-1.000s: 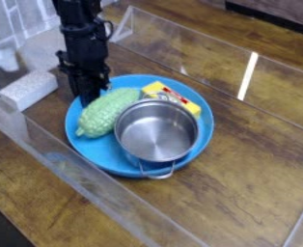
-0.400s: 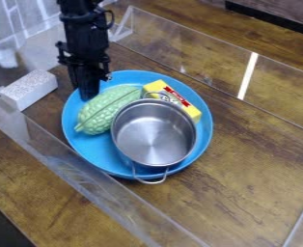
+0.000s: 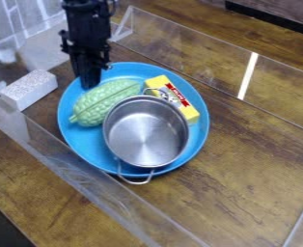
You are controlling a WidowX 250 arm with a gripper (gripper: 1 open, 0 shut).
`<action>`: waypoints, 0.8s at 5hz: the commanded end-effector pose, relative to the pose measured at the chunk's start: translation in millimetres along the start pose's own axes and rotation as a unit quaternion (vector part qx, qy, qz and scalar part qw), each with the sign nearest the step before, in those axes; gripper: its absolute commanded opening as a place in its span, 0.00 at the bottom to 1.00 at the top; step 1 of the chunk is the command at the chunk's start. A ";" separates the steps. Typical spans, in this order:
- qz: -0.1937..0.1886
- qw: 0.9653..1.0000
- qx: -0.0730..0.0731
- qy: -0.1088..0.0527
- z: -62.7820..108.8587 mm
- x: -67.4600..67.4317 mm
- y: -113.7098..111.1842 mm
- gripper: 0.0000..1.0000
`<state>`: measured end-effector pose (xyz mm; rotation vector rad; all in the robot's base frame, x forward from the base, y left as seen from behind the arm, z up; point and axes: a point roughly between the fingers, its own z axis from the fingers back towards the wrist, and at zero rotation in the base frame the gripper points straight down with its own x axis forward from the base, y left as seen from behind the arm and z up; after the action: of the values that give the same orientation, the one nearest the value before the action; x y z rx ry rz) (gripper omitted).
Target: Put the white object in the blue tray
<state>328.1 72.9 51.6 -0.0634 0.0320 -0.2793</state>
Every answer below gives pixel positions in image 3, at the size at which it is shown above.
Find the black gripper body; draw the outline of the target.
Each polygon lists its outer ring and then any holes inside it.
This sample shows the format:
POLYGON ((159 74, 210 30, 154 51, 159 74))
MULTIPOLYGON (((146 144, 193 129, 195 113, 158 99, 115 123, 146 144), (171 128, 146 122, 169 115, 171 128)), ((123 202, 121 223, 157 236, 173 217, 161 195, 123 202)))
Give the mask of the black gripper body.
POLYGON ((110 17, 115 7, 106 0, 62 0, 67 30, 61 30, 61 51, 109 59, 110 17))

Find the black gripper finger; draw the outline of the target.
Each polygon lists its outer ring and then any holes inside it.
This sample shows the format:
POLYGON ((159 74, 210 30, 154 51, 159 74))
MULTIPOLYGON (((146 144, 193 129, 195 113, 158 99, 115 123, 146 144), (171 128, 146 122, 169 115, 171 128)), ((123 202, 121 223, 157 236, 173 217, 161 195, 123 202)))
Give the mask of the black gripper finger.
POLYGON ((75 52, 69 52, 69 61, 70 61, 70 65, 73 68, 73 72, 75 77, 79 76, 79 69, 78 69, 78 53, 75 52))
POLYGON ((109 69, 109 53, 81 54, 78 58, 78 70, 82 88, 93 88, 99 83, 101 71, 109 69))

